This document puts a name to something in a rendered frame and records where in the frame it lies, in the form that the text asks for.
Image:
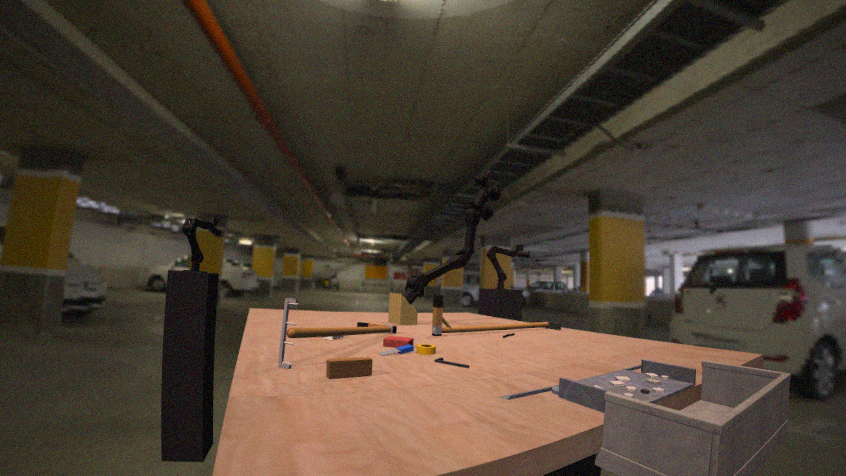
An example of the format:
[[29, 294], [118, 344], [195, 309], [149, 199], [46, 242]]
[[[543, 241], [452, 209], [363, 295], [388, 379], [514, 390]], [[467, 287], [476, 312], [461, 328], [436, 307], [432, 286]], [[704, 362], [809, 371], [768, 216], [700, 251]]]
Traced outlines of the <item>yellow tape roll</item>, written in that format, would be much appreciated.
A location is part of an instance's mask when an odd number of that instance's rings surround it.
[[420, 355], [435, 355], [436, 354], [436, 345], [418, 344], [417, 345], [417, 354], [420, 354]]

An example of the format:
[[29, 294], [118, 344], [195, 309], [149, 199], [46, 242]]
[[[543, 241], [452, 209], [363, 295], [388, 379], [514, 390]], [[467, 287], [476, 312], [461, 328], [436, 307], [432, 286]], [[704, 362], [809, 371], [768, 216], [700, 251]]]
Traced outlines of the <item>red flat block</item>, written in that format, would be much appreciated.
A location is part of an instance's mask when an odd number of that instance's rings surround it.
[[405, 345], [412, 345], [413, 346], [413, 338], [405, 338], [405, 337], [395, 337], [389, 336], [387, 338], [383, 338], [383, 346], [385, 347], [402, 347]]

